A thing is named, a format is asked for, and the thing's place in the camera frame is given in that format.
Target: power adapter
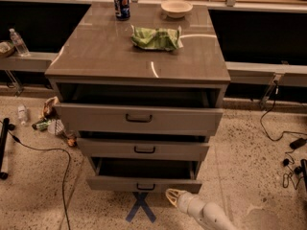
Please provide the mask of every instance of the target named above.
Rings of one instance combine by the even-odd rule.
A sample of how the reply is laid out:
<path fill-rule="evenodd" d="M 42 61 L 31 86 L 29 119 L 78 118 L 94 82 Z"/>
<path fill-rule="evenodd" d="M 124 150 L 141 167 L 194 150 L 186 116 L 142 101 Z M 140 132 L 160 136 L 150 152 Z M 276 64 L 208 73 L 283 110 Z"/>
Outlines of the power adapter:
<path fill-rule="evenodd" d="M 297 150 L 300 147 L 303 147 L 304 145 L 306 145 L 306 139 L 299 138 L 293 141 L 292 143 L 290 143 L 290 148 L 292 148 L 293 150 Z"/>

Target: white bowl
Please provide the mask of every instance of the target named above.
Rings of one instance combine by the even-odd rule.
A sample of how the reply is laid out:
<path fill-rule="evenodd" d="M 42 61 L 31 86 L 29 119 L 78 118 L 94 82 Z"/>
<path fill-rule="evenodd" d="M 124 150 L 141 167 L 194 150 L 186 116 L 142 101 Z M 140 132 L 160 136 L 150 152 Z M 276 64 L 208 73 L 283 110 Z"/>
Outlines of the white bowl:
<path fill-rule="evenodd" d="M 171 18 L 181 18 L 193 9 L 193 5 L 184 0 L 167 0 L 161 3 L 161 8 Z"/>

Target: blue tape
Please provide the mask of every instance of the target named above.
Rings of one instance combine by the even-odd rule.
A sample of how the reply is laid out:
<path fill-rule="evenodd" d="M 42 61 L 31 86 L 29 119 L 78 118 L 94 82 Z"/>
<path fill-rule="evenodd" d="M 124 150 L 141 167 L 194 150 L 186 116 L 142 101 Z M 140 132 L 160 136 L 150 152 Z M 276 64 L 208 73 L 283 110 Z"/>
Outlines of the blue tape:
<path fill-rule="evenodd" d="M 127 217 L 126 217 L 126 221 L 131 222 L 132 219 L 135 217 L 138 209 L 140 207 L 143 208 L 146 216 L 149 218 L 149 220 L 154 223 L 154 221 L 156 220 L 156 217 L 154 215 L 154 212 L 150 209 L 150 207 L 148 206 L 147 202 L 145 201 L 146 196 L 148 195 L 148 193 L 133 193 L 136 201 L 132 207 L 132 209 L 130 210 L 130 212 L 128 213 Z"/>

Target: cabinet top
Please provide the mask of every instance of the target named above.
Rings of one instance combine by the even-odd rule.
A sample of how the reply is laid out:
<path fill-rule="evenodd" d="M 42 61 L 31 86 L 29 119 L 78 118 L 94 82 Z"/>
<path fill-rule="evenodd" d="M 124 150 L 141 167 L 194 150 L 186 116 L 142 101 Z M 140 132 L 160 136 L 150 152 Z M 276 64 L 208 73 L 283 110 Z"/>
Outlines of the cabinet top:
<path fill-rule="evenodd" d="M 132 27 L 181 27 L 182 48 L 145 51 L 133 46 Z M 130 4 L 130 19 L 119 21 L 113 3 L 93 3 L 46 71 L 49 79 L 79 81 L 171 81 L 228 83 L 224 58 L 205 6 L 180 19 L 160 5 Z"/>

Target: open drawer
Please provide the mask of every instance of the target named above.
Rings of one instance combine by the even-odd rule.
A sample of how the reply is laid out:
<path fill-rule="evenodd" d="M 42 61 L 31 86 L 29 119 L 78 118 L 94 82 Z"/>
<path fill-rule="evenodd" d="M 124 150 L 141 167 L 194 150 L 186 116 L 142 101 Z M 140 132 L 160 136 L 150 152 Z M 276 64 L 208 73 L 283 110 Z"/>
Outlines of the open drawer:
<path fill-rule="evenodd" d="M 87 178 L 93 190 L 164 193 L 168 188 L 198 193 L 195 179 L 200 162 L 92 158 L 96 176 Z"/>
<path fill-rule="evenodd" d="M 79 138 L 85 156 L 203 161 L 208 144 L 200 137 L 114 134 L 101 139 Z"/>
<path fill-rule="evenodd" d="M 59 103 L 65 127 L 71 130 L 191 134 L 213 136 L 223 115 L 218 108 L 146 107 Z"/>

